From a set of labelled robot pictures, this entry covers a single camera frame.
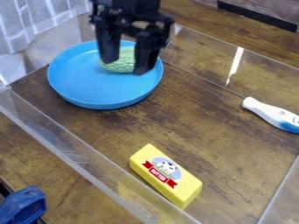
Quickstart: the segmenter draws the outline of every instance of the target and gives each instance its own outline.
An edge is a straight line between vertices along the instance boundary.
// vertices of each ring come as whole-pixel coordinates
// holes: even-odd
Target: table surface
[[[297,34],[187,0],[163,1],[163,10],[179,24],[299,67]],[[54,120],[132,174],[128,158],[147,143],[199,174],[205,188],[189,211],[203,223],[258,222],[295,159],[294,135],[245,112],[233,103],[238,96],[170,64],[146,101],[116,111],[68,104],[52,91],[46,73],[47,67],[12,88]],[[249,81],[241,82],[239,89],[247,85]],[[277,93],[286,103],[287,96]],[[140,223],[4,115],[0,120],[2,178],[14,189],[38,185],[46,191],[48,223]]]

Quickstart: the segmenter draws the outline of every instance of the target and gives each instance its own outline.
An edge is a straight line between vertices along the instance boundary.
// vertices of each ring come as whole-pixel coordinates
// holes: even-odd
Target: blue plate
[[[122,46],[135,43],[122,40]],[[98,42],[75,45],[52,61],[48,81],[60,96],[87,109],[120,109],[140,102],[155,90],[164,73],[162,60],[143,74],[114,73],[99,64]]]

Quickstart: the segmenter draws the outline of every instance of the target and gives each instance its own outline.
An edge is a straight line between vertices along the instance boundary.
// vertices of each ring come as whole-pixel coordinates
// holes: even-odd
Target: cartoon logo
[[[171,188],[178,186],[175,180],[179,180],[183,174],[179,166],[170,158],[155,157],[151,162],[146,160],[143,166],[150,173]]]

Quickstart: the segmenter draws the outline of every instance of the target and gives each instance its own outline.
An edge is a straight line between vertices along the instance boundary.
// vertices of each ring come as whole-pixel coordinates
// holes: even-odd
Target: green sponge
[[[103,60],[99,60],[99,64],[111,72],[128,74],[135,69],[135,48],[132,46],[124,46],[119,50],[119,60],[106,64]]]

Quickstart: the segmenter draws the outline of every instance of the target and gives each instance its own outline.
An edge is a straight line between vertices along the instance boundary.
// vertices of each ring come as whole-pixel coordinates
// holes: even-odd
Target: yellow box
[[[130,158],[130,167],[181,209],[202,191],[202,182],[151,144]]]

